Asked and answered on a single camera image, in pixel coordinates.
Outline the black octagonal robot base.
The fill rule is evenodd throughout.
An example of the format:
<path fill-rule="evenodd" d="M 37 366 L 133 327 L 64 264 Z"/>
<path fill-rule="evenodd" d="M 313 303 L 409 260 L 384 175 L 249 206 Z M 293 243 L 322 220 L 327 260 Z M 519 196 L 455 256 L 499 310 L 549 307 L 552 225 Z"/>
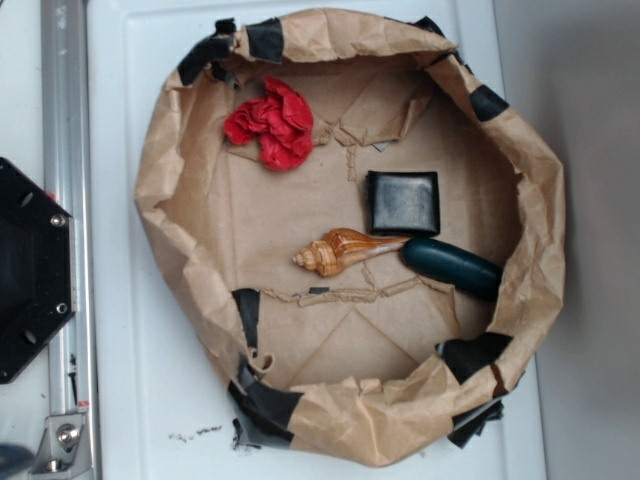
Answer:
<path fill-rule="evenodd" d="M 74 313 L 71 216 L 1 160 L 1 383 L 13 382 Z"/>

